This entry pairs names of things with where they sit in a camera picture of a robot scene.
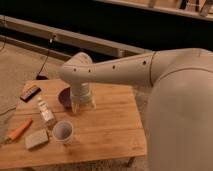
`sponge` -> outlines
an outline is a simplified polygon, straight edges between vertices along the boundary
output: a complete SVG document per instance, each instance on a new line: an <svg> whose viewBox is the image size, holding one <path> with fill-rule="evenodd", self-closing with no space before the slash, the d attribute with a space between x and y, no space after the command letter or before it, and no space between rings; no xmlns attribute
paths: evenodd
<svg viewBox="0 0 213 171"><path fill-rule="evenodd" d="M25 139L25 145L28 150L37 147L41 144L47 143L49 141L47 131L45 129L41 129L39 131L30 134Z"/></svg>

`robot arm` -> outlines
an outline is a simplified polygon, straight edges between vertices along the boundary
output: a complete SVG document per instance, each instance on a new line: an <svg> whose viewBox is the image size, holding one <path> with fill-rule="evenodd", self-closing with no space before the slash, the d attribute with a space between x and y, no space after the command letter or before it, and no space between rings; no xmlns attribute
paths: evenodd
<svg viewBox="0 0 213 171"><path fill-rule="evenodd" d="M59 74L71 86L72 110L77 113L81 103L95 107L90 82L152 86L175 59L200 53L200 49L158 51L96 64L87 54L78 53L63 64Z"/></svg>
<svg viewBox="0 0 213 171"><path fill-rule="evenodd" d="M213 170L213 53L180 49L92 64L84 53L60 69L72 109L93 102L89 82L154 85L147 106L150 171Z"/></svg>

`object on table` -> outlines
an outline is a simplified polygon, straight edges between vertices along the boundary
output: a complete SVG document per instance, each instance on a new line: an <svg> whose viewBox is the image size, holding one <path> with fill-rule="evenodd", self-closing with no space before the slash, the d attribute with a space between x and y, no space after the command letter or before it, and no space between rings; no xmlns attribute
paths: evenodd
<svg viewBox="0 0 213 171"><path fill-rule="evenodd" d="M45 144L49 141L47 131L45 129L41 129L36 131L30 135L28 135L25 139L25 145L28 150L37 147L41 144Z"/></svg>
<svg viewBox="0 0 213 171"><path fill-rule="evenodd" d="M53 127L52 135L63 144L71 143L73 140L73 124L66 120L58 122Z"/></svg>
<svg viewBox="0 0 213 171"><path fill-rule="evenodd" d="M32 87L30 87L29 89L27 89L21 94L20 99L27 103L40 91L41 89L37 85L33 85Z"/></svg>
<svg viewBox="0 0 213 171"><path fill-rule="evenodd" d="M32 124L32 122L33 122L32 118L30 118L27 121L25 121L17 129L15 129L14 131L12 131L11 133L8 134L8 136L5 138L4 143L10 143L10 142L15 141L16 139L18 139L24 133L24 131L27 128L29 128L29 126Z"/></svg>
<svg viewBox="0 0 213 171"><path fill-rule="evenodd" d="M40 96L37 98L38 101L38 108L40 110L42 119L44 123L50 127L56 123L56 118L52 111L50 110L46 101L44 101Z"/></svg>
<svg viewBox="0 0 213 171"><path fill-rule="evenodd" d="M66 109L71 108L70 87L65 88L60 92L58 100L64 106L64 108Z"/></svg>

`floor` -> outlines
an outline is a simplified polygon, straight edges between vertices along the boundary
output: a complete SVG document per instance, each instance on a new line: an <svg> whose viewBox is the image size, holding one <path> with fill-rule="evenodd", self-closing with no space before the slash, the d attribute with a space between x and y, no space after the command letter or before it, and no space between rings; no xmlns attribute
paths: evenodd
<svg viewBox="0 0 213 171"><path fill-rule="evenodd" d="M39 53L6 44L5 48L0 52L0 113L16 106L16 102L25 82L27 80L35 79L44 59L45 56ZM63 63L64 61L50 57L41 74L46 75L49 79L58 78L58 69ZM134 87L133 90L138 109L142 115L145 113L150 89L145 87ZM0 140L3 139L5 135L7 122L12 115L13 111L0 116ZM142 118L142 121L145 124L145 116ZM146 157L136 158L136 161L131 168L125 167L127 161L128 158L78 164L42 166L35 167L34 169L37 171L148 171ZM23 169L9 169L7 171L21 170Z"/></svg>

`table leg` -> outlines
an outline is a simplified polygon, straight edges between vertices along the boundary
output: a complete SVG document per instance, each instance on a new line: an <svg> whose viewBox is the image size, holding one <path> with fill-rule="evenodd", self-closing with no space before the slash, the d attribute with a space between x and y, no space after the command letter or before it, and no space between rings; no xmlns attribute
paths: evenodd
<svg viewBox="0 0 213 171"><path fill-rule="evenodd" d="M132 167L134 161L135 161L135 157L130 157L130 158L129 158L129 161L128 161L128 163L127 163L127 167Z"/></svg>
<svg viewBox="0 0 213 171"><path fill-rule="evenodd" d="M24 171L35 171L32 167L25 167L23 168Z"/></svg>

